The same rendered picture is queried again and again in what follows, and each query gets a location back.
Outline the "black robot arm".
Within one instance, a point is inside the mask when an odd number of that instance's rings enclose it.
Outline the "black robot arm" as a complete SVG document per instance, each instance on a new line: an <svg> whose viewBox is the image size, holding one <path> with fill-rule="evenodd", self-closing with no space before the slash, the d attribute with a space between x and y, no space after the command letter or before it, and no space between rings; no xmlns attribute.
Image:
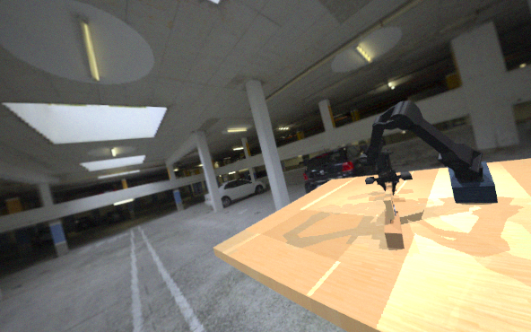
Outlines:
<svg viewBox="0 0 531 332"><path fill-rule="evenodd" d="M398 102L394 107L377 116L373 125L370 144L365 154L361 154L361 165L387 165L390 164L389 155L393 152L382 150L381 138L384 129L409 130L428 143L440 153L438 160L454 171L458 183L482 181L483 153L476 151L463 143L454 143L436 127L433 127L423 117L420 109L409 100ZM381 183L391 182L397 178L396 171L386 168L378 170ZM461 182L459 182L461 181Z"/></svg>

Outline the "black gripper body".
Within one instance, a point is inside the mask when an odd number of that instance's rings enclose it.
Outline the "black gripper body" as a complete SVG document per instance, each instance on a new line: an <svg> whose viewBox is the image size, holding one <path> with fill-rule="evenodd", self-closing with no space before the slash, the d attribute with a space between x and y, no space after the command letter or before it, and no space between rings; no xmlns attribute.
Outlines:
<svg viewBox="0 0 531 332"><path fill-rule="evenodd" d="M386 170L386 168L390 168L390 170L393 170L391 163L387 165L378 166L378 170L381 170L381 171ZM397 175L397 178L393 179L393 181L399 181L399 179L409 180L409 179L413 179L413 177L410 172L402 172L400 173L400 175ZM379 178L374 179L374 177L368 177L365 179L366 185L372 185L374 182L377 182L377 184L381 183Z"/></svg>

